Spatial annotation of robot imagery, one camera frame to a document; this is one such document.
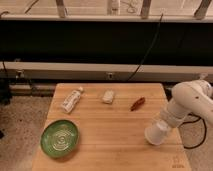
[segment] green bowl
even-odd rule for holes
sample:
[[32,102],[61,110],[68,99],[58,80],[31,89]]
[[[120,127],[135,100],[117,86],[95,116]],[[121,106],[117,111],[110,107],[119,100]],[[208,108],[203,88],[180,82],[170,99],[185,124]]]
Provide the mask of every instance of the green bowl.
[[78,141],[78,128],[69,120],[51,123],[41,136],[41,148],[52,158],[59,158],[72,151]]

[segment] black wall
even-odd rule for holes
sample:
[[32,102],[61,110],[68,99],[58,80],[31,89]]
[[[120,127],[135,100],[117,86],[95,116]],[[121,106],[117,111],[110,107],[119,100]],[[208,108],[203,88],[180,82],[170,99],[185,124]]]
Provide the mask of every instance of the black wall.
[[[0,21],[0,59],[137,64],[158,23]],[[161,23],[145,64],[213,65],[212,23]]]

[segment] red pepper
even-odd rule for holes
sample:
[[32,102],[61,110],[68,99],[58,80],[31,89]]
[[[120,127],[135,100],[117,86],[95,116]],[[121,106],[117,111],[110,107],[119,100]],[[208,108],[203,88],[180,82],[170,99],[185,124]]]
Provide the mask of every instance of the red pepper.
[[145,103],[145,97],[141,97],[132,105],[131,111],[138,109],[144,103]]

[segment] wooden table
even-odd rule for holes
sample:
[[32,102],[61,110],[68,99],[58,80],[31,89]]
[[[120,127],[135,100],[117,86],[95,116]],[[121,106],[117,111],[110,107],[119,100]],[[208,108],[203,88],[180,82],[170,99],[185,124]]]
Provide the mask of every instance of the wooden table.
[[[61,102],[74,89],[85,92],[70,115],[63,113]],[[101,98],[106,90],[116,95],[112,105]],[[140,97],[146,102],[130,111]],[[191,170],[177,129],[160,146],[144,138],[167,99],[161,84],[58,84],[45,127],[58,119],[73,121],[80,132],[77,148],[61,159],[51,159],[38,148],[33,171],[171,171]]]

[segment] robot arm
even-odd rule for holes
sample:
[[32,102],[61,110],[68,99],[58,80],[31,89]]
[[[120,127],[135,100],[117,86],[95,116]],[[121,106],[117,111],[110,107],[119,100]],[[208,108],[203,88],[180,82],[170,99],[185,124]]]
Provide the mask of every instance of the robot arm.
[[159,120],[145,129],[146,139],[160,145],[172,128],[181,125],[186,116],[194,114],[206,119],[213,125],[212,87],[204,80],[182,82],[172,89],[172,99],[160,111]]

